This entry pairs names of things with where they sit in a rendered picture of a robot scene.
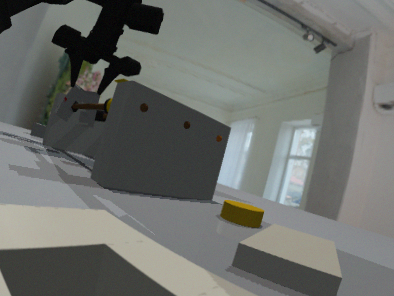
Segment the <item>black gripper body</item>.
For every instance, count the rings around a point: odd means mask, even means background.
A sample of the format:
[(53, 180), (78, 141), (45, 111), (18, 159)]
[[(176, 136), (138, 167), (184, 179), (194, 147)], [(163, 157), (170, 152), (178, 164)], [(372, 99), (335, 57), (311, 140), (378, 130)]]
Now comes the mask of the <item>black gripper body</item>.
[(98, 17), (92, 30), (89, 42), (86, 42), (80, 38), (80, 31), (77, 31), (66, 24), (59, 27), (51, 42), (65, 49), (71, 45), (76, 45), (77, 47), (84, 49), (89, 54), (110, 63), (109, 67), (120, 66), (127, 70), (126, 73), (122, 73), (122, 75), (126, 77), (140, 74), (141, 64), (135, 59), (132, 59), (129, 56), (118, 58), (113, 55), (118, 49), (116, 45), (119, 36), (123, 35), (124, 32), (123, 26), (119, 21), (106, 16)]

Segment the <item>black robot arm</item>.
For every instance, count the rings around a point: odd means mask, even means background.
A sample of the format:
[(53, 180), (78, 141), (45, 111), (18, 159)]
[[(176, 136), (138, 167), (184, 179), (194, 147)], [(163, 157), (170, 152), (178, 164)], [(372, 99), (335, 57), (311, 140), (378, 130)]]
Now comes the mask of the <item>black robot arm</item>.
[[(12, 26), (10, 17), (19, 12), (33, 7), (42, 2), (48, 4), (66, 5), (73, 0), (0, 0), (0, 34)], [(111, 17), (124, 27), (129, 29), (148, 32), (153, 35), (159, 34), (163, 21), (163, 9), (142, 4), (142, 0), (88, 0), (103, 7), (99, 17)], [(101, 58), (88, 52), (84, 59), (90, 64), (96, 64)]]

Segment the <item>yellow cylinder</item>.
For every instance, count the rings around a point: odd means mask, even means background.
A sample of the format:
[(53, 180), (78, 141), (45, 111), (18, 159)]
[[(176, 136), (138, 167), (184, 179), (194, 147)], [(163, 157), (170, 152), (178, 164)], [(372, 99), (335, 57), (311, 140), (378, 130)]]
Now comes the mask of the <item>yellow cylinder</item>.
[(242, 226), (259, 228), (263, 219), (264, 210), (246, 203), (225, 200), (220, 216)]

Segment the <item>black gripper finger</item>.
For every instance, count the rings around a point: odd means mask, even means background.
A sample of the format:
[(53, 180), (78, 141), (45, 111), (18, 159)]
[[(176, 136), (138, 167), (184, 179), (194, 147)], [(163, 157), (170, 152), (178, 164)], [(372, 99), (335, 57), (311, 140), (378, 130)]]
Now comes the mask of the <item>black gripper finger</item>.
[(104, 90), (108, 87), (108, 85), (119, 75), (122, 73), (126, 73), (127, 70), (123, 69), (120, 66), (112, 66), (104, 69), (104, 76), (98, 88), (98, 95), (100, 96)]
[(78, 80), (78, 76), (80, 73), (81, 65), (83, 63), (83, 59), (86, 51), (77, 47), (76, 45), (71, 45), (64, 52), (69, 54), (70, 63), (71, 63), (71, 87), (75, 86), (76, 81)]

